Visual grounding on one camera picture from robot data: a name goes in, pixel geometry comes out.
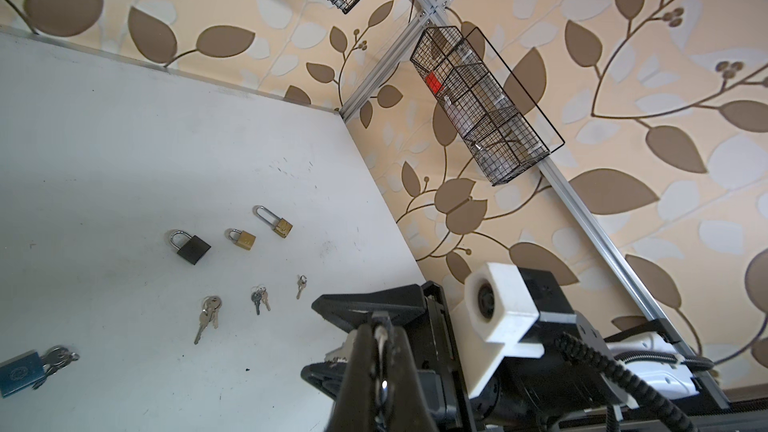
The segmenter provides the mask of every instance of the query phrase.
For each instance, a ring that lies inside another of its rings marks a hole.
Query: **brass padlock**
[[[235,239],[232,236],[232,233],[238,234],[237,239]],[[250,250],[251,247],[254,246],[254,243],[256,242],[256,236],[249,234],[248,232],[245,232],[244,230],[237,230],[236,228],[231,228],[227,233],[226,236],[230,238],[232,242],[235,243],[236,246],[242,247],[245,250]]]
[[[259,210],[266,210],[266,213],[268,213],[269,215],[273,216],[275,220],[271,221],[271,220],[265,218],[264,216],[259,214]],[[260,218],[261,220],[263,220],[264,222],[269,224],[270,227],[272,227],[272,230],[274,230],[275,234],[281,236],[282,238],[287,237],[288,233],[293,228],[293,226],[290,224],[290,222],[288,222],[287,220],[285,220],[282,217],[276,216],[271,210],[269,210],[266,207],[263,207],[263,206],[256,206],[256,207],[254,207],[254,214],[256,214],[256,216],[258,218]]]

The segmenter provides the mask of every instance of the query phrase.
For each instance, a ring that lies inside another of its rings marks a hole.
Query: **metal frame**
[[[423,8],[422,14],[417,20],[413,20],[408,24],[395,43],[392,44],[386,54],[382,57],[381,61],[376,64],[373,71],[360,84],[360,87],[352,94],[352,97],[347,101],[344,107],[341,108],[341,116],[345,122],[351,120],[351,118],[353,118],[360,110],[363,103],[368,100],[368,97],[381,86],[382,82],[387,77],[387,74],[392,72],[404,53],[414,47],[421,35],[422,28],[428,22],[432,22],[438,26],[451,25],[448,21],[445,7],[452,0],[417,1]],[[550,157],[544,158],[538,163],[538,167],[542,171],[542,175],[549,180],[552,189],[558,194],[558,197],[560,197],[571,215],[576,219],[576,222],[578,222],[590,238],[592,244],[598,250],[608,266],[614,274],[616,274],[621,284],[627,289],[627,292],[643,312],[643,315],[648,320],[663,319],[664,322],[668,324],[669,332],[671,332],[672,335],[679,336],[672,323],[669,322],[664,310],[658,305],[656,299],[654,299],[654,296],[648,291],[648,288],[645,287],[634,270],[632,270],[632,267],[629,266],[624,259],[624,256],[618,250],[616,245],[612,243],[608,234],[605,233],[605,230],[603,230],[584,202],[581,201],[581,198],[576,191],[573,190],[571,184],[568,183],[568,180],[563,177],[560,170],[552,162],[552,159]],[[685,341],[679,342],[675,347],[682,355],[694,355],[693,349],[691,349]],[[717,404],[721,408],[726,408],[728,399],[720,387],[717,386],[715,380],[712,379],[712,376],[708,372],[696,375],[701,384],[713,396]]]

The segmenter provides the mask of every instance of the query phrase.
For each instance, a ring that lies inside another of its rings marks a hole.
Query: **black cable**
[[[626,390],[640,406],[647,407],[672,432],[699,432],[698,427],[677,405],[616,360],[565,332],[554,340],[554,346],[568,361],[585,364]]]

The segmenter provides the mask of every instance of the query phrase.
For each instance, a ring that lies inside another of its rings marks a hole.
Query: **wall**
[[[329,110],[410,13],[410,0],[361,0],[347,15],[325,0],[0,0],[0,24]]]
[[[342,120],[6,34],[0,63],[0,360],[81,355],[0,400],[2,429],[321,430],[332,401],[300,371],[346,334],[312,301],[422,280]],[[212,246],[196,265],[176,228]]]
[[[566,140],[553,160],[726,389],[768,382],[765,4],[454,0],[449,11],[514,67]],[[495,54],[485,60],[505,83]],[[491,188],[413,67],[388,85],[405,98],[372,100],[349,128],[425,277],[458,298],[485,261],[538,266],[603,334],[642,320],[538,171]]]

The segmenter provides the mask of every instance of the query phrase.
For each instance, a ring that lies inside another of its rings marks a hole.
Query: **padlock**
[[[186,235],[189,239],[181,247],[174,243],[174,237],[179,234]],[[202,238],[197,237],[197,235],[192,237],[183,230],[177,230],[170,234],[170,244],[176,247],[176,253],[178,255],[180,255],[184,260],[192,265],[197,264],[197,261],[199,261],[200,258],[203,257],[203,255],[205,255],[205,253],[208,252],[208,249],[210,248],[210,245],[206,244]]]
[[[237,237],[237,240],[235,240],[234,237],[232,237],[232,233],[239,234]],[[236,246],[242,247],[245,250],[250,250],[251,247],[254,246],[254,243],[256,241],[256,236],[251,235],[248,232],[245,232],[243,230],[237,230],[236,228],[231,228],[227,233],[226,236],[230,238],[232,242],[235,243]]]
[[[259,210],[262,210],[262,209],[266,210],[266,213],[268,213],[269,215],[273,216],[275,218],[275,220],[274,221],[267,220],[264,216],[259,214]],[[254,214],[256,214],[256,216],[258,218],[260,218],[261,220],[263,220],[264,222],[269,224],[270,227],[272,227],[272,230],[275,231],[275,234],[281,236],[282,238],[287,237],[288,233],[293,228],[293,226],[290,224],[290,222],[288,222],[287,220],[285,220],[282,217],[276,216],[271,210],[269,210],[266,207],[256,206],[254,208]]]

